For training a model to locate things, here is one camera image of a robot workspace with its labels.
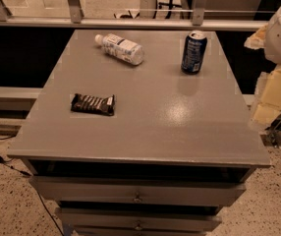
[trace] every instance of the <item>table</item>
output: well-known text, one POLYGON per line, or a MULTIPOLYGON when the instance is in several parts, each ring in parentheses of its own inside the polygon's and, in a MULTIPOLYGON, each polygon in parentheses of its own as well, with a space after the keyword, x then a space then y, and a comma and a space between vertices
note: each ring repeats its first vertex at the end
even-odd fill
POLYGON ((205 235, 270 165, 215 32, 200 73, 181 72, 187 34, 76 30, 11 146, 79 233, 205 235), (140 43, 144 61, 104 54, 94 37, 109 32, 140 43), (115 115, 71 112, 75 93, 115 94, 115 115))

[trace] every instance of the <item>white bottle cap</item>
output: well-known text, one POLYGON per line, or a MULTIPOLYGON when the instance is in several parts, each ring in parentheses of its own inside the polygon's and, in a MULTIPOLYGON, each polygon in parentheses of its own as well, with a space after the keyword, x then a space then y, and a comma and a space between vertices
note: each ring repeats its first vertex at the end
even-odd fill
POLYGON ((96 35, 95 38, 94 38, 94 41, 99 44, 99 45, 102 45, 102 39, 103 39, 103 35, 96 35))

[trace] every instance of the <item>floor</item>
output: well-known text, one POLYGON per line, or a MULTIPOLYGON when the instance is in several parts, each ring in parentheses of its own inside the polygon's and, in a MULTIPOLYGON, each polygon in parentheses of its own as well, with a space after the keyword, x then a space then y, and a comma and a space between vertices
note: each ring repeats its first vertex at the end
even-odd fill
MULTIPOLYGON (((6 157, 15 138, 0 140, 0 155, 6 157)), ((219 215, 222 224, 207 236, 281 236, 281 132, 279 147, 262 137, 271 158, 271 167, 258 169, 248 179, 246 192, 219 215)), ((19 160, 8 163, 18 170, 27 170, 19 160)), ((54 220, 56 204, 44 201, 54 220)), ((61 235, 39 196, 28 183, 28 177, 0 164, 0 235, 61 235)))

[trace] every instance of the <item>soda can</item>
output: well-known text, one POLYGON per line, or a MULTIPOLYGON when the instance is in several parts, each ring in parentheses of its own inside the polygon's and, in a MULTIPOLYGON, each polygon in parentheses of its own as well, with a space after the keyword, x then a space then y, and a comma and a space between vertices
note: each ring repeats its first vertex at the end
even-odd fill
POLYGON ((206 45, 207 38, 201 30, 193 30, 186 37, 181 64, 183 72, 194 75, 200 71, 206 45))

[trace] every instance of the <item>white bottle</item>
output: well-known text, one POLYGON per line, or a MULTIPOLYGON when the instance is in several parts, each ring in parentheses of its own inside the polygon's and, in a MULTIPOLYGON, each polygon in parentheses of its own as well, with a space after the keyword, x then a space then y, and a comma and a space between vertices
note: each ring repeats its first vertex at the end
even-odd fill
POLYGON ((94 40, 102 46, 104 52, 133 65, 138 65, 143 60, 142 46, 121 36, 112 33, 105 36, 98 34, 94 40))

